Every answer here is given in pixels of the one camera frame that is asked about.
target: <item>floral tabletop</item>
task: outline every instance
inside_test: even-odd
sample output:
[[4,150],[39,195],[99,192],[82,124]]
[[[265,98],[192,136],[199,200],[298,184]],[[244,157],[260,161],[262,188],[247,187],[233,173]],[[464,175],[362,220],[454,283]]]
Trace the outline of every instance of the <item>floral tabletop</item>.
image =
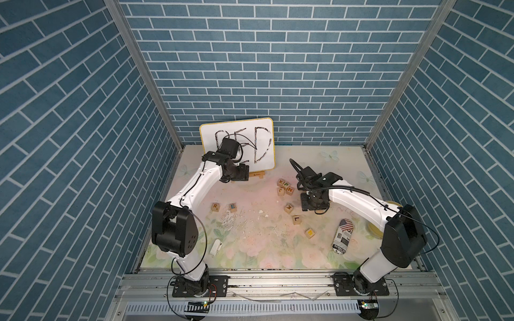
[[[200,164],[202,146],[187,145],[180,160],[167,199],[175,195],[191,179]],[[300,193],[278,196],[277,181],[284,178],[292,186],[298,182],[289,163],[296,160],[302,167],[315,172],[334,172],[354,186],[380,197],[371,171],[360,147],[336,146],[276,146],[274,169],[266,171],[263,179],[250,177],[248,182],[217,182],[209,191],[198,213],[207,230],[207,254],[204,261],[211,268],[224,269],[355,269],[371,256],[381,240],[370,235],[367,221],[348,208],[331,202],[323,215],[303,212]],[[211,211],[212,203],[220,204],[220,211]],[[231,213],[228,205],[236,203]],[[287,203],[295,208],[288,214]],[[301,217],[300,225],[293,225],[292,216]],[[348,251],[344,255],[332,250],[332,241],[339,221],[349,218],[355,226]],[[205,234],[199,223],[199,241],[194,249],[200,256],[205,249]],[[315,233],[311,239],[305,231]],[[212,244],[219,239],[219,252],[209,254]],[[151,242],[142,261],[142,268],[170,268],[171,257]]]

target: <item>blue brick wall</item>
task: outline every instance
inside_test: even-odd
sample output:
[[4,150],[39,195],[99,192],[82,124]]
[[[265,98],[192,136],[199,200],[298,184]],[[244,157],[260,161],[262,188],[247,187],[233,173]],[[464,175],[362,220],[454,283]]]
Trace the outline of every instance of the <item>blue brick wall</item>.
[[362,144],[439,0],[122,0],[183,141],[271,117],[278,144]]
[[102,0],[0,2],[0,320],[103,318],[175,154]]
[[394,198],[436,226],[425,262],[461,319],[514,312],[513,16],[458,0],[372,148]]

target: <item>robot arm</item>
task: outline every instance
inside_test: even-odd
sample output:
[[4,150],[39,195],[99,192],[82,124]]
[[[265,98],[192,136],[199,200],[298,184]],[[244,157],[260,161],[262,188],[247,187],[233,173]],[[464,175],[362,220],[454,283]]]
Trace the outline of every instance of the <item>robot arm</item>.
[[[203,258],[193,251],[198,239],[193,213],[216,181],[248,180],[248,166],[233,161],[240,148],[237,141],[224,138],[216,152],[208,152],[202,157],[202,163],[190,181],[167,202],[157,202],[153,210],[152,242],[176,258],[183,271],[182,281],[193,294],[206,290],[209,277]],[[326,210],[333,201],[353,210],[384,232],[380,249],[354,272],[354,285],[359,293],[371,293],[376,283],[383,282],[385,275],[397,267],[406,268],[425,246],[425,233],[414,207],[388,204],[351,186],[334,173],[322,176],[310,167],[302,168],[290,161],[298,172],[298,190],[307,191],[300,195],[302,210]]]
[[152,243],[176,259],[183,272],[183,278],[177,281],[185,282],[193,295],[205,292],[209,278],[203,258],[193,251],[198,241],[194,213],[215,182],[248,180],[248,165],[233,161],[240,148],[237,141],[224,138],[216,152],[202,156],[189,182],[167,202],[157,202],[153,209]]
[[334,173],[322,176],[310,167],[302,168],[290,159],[298,172],[298,190],[302,210],[329,208],[329,201],[344,205],[361,215],[382,232],[380,249],[355,272],[354,285],[361,294],[371,293],[382,278],[396,268],[406,268],[426,245],[426,236],[418,211],[411,205],[397,206],[379,200],[369,192],[351,186]]

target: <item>american flag print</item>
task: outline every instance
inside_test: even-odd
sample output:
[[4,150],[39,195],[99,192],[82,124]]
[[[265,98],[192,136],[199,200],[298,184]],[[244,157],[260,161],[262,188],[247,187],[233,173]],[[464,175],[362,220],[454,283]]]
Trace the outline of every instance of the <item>american flag print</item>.
[[353,229],[353,223],[349,219],[343,218],[339,222],[336,236],[334,237],[334,242],[332,243],[332,250],[334,250],[334,252],[337,254],[346,253],[348,250],[348,245],[350,245],[350,238],[352,236]]
[[339,228],[341,229],[342,232],[348,231],[351,233],[351,232],[353,232],[353,223],[352,223],[352,221],[343,218],[341,220],[341,222],[339,222]]

